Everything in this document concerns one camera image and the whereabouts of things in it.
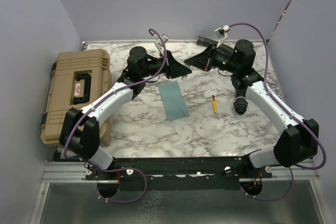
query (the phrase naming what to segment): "gray floor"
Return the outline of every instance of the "gray floor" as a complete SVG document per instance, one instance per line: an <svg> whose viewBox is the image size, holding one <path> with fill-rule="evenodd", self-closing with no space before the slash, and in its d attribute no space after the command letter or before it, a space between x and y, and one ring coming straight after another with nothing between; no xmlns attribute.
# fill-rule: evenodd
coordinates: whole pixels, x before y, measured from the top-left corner
<svg viewBox="0 0 336 224"><path fill-rule="evenodd" d="M264 182L260 196L279 196L288 185L289 181ZM309 181L296 181L288 198L270 203L247 198L241 191L225 190L149 191L143 199L127 205L106 204L97 198L95 184L52 185L42 223L322 223Z"/></svg>

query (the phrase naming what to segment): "black handle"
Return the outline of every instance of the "black handle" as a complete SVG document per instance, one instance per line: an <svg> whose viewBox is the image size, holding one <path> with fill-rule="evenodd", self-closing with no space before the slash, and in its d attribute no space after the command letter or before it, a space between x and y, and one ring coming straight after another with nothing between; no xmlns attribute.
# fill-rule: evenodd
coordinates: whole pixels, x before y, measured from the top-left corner
<svg viewBox="0 0 336 224"><path fill-rule="evenodd" d="M74 97L72 100L73 104L86 103L90 101L90 89L91 89L91 75L88 73L77 73L76 81L85 80L84 82L84 93L82 97Z"/></svg>

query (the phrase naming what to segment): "marble surface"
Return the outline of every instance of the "marble surface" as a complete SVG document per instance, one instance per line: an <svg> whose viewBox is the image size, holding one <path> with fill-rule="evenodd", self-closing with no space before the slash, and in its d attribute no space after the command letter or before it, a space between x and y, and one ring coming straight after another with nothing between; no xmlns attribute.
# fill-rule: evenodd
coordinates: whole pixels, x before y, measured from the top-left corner
<svg viewBox="0 0 336 224"><path fill-rule="evenodd" d="M261 42L254 43L254 68L264 74L265 49ZM104 49L111 58L112 83L115 83L127 65L129 50L134 46L146 48L148 54L158 57L152 42L92 43L90 49ZM179 62L200 53L205 47L194 42L167 44ZM162 76L156 83L148 83L133 101L123 105L112 117L111 145L104 149L115 157L202 157L237 156L275 144L278 132L267 117L249 102L247 112L234 111L235 89L230 77L222 77L217 69L202 72L192 67L193 73L185 81L167 80ZM275 74L270 66L268 83L278 94ZM158 84L178 81L190 116L168 121L161 101ZM213 113L211 96L217 101Z"/></svg>

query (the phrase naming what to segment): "red and white label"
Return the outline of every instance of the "red and white label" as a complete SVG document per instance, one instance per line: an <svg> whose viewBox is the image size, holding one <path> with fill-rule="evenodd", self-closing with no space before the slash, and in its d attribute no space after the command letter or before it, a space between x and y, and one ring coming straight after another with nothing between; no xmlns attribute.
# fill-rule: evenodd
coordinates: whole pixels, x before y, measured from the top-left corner
<svg viewBox="0 0 336 224"><path fill-rule="evenodd" d="M75 86L75 96L79 96L80 93L80 83L76 84Z"/></svg>

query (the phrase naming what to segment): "black cable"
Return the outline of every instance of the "black cable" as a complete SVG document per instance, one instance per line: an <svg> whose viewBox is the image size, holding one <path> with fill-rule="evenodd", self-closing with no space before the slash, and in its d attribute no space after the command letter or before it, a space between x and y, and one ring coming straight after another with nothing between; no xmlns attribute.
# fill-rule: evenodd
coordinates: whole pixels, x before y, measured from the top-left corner
<svg viewBox="0 0 336 224"><path fill-rule="evenodd" d="M155 81L148 81L147 83L155 83L155 82L157 82L159 79L160 79L160 76L158 76L158 79L157 79L157 80L155 80Z"/></svg>
<svg viewBox="0 0 336 224"><path fill-rule="evenodd" d="M221 74L220 70L218 70L218 73L219 73L221 76L226 76L226 77L231 76L231 74L228 74L228 75Z"/></svg>

